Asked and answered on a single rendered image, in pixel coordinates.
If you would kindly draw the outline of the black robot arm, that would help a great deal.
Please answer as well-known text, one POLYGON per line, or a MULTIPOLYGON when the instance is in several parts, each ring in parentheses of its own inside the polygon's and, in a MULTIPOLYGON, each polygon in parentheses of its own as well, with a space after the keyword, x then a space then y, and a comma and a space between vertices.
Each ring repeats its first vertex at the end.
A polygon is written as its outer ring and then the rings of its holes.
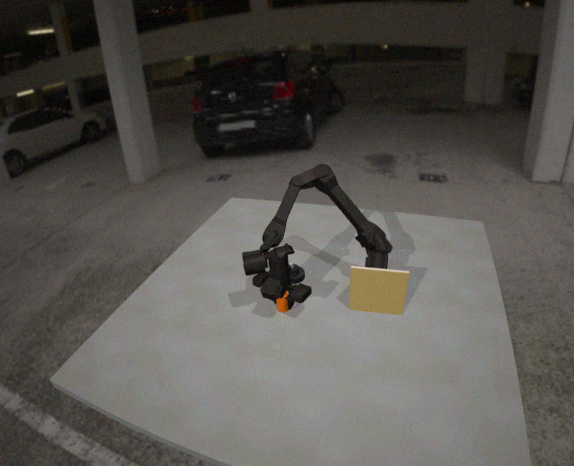
MULTIPOLYGON (((338 185, 332 169, 326 164, 318 164, 316 167, 292 177, 277 214, 263 233, 263 245, 260 246, 259 250, 242 253, 246 275, 264 273, 268 267, 268 262, 270 270, 275 273, 281 273, 288 269, 288 255, 295 252, 292 246, 287 243, 282 247, 277 246, 284 237, 287 218, 299 191, 313 187, 328 195, 356 228, 357 236, 355 239, 362 248, 366 249, 368 254, 365 267, 387 269, 388 253, 391 253, 393 246, 386 239, 385 232, 359 211, 338 185), (271 247, 275 248, 268 252, 271 247)), ((268 276, 268 279, 261 286, 260 292, 263 298, 275 301, 282 298, 286 293, 286 282, 283 278, 273 280, 268 276)))

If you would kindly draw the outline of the orange knob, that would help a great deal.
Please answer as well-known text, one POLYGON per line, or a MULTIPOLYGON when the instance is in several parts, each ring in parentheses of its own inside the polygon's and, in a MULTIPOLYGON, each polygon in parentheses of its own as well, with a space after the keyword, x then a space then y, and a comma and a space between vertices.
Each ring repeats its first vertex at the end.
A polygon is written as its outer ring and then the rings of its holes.
POLYGON ((286 293, 284 294, 284 296, 282 298, 278 298, 276 299, 276 305, 277 305, 277 310, 279 312, 287 312, 288 309, 288 300, 285 299, 285 297, 288 295, 288 291, 286 291, 286 293))

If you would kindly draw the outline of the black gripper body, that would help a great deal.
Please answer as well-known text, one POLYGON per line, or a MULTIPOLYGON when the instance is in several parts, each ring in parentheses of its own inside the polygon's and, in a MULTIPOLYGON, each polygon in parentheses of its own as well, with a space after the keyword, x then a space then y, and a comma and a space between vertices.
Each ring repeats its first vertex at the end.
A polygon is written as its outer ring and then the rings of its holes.
POLYGON ((289 275, 290 271, 291 267, 288 266, 288 269, 281 273, 275 273, 271 270, 268 272, 265 271, 264 273, 258 273, 252 277, 253 285, 258 288, 261 287, 268 279, 268 276, 273 280, 281 280, 283 278, 286 282, 286 291, 288 291, 288 296, 290 296, 292 301, 295 301, 296 303, 303 303, 312 294, 311 286, 304 285, 303 283, 299 283, 298 285, 290 284, 290 282, 293 281, 293 278, 290 278, 289 275))

